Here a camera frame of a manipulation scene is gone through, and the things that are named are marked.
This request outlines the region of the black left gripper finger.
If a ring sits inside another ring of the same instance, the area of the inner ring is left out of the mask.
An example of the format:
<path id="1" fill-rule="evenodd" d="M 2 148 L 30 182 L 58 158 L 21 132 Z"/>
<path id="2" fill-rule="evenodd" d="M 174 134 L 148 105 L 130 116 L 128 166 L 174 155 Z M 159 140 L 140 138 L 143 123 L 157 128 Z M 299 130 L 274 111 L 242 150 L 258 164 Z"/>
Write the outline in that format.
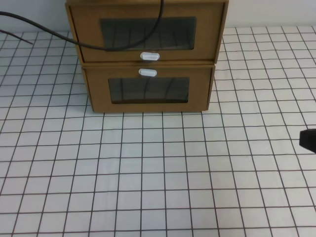
<path id="1" fill-rule="evenodd" d="M 316 129 L 300 131 L 299 145 L 308 151 L 316 153 Z"/>

